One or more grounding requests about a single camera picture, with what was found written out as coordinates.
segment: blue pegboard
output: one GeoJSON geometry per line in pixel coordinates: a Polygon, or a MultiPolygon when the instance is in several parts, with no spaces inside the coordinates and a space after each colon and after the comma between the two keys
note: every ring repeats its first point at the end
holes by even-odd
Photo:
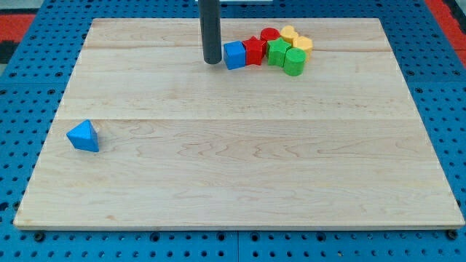
{"type": "MultiPolygon", "coordinates": [[[[466,71],[422,1],[274,0],[223,17],[380,18],[466,211],[466,71]]],[[[197,17],[194,0],[46,0],[0,78],[0,261],[466,261],[466,231],[29,232],[15,209],[94,17],[197,17]]]]}

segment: green block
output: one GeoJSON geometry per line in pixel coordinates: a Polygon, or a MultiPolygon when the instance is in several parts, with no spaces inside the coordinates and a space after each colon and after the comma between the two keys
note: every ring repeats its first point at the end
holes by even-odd
{"type": "Polygon", "coordinates": [[[289,76],[299,76],[306,64],[306,52],[299,48],[291,48],[286,52],[283,70],[289,76]]]}
{"type": "Polygon", "coordinates": [[[291,44],[285,42],[281,37],[276,40],[267,41],[266,57],[269,66],[283,67],[285,54],[291,48],[291,44]]]}

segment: yellow block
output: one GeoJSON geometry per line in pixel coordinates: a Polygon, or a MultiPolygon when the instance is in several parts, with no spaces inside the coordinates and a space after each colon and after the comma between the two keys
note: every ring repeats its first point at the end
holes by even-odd
{"type": "Polygon", "coordinates": [[[280,36],[286,42],[293,44],[293,40],[298,37],[298,33],[294,31],[294,27],[287,25],[280,31],[280,36]]]}
{"type": "Polygon", "coordinates": [[[295,39],[293,39],[293,47],[297,47],[299,49],[302,49],[306,52],[306,62],[309,61],[311,58],[311,52],[312,52],[312,39],[307,38],[305,36],[298,36],[295,39]]]}

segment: green cylinder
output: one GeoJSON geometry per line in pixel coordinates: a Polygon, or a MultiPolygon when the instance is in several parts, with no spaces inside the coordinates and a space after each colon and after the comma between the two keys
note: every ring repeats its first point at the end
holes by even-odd
{"type": "Polygon", "coordinates": [[[299,76],[303,73],[306,63],[306,52],[299,48],[291,48],[285,54],[283,70],[289,76],[299,76]]]}

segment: blue block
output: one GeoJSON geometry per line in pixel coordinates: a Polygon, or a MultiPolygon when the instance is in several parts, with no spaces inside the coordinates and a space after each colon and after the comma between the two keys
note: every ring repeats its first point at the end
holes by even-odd
{"type": "Polygon", "coordinates": [[[241,41],[224,44],[224,60],[229,70],[246,66],[246,49],[241,41]]]}
{"type": "Polygon", "coordinates": [[[97,132],[89,120],[84,120],[78,124],[66,136],[73,144],[74,148],[79,150],[99,152],[97,132]]]}

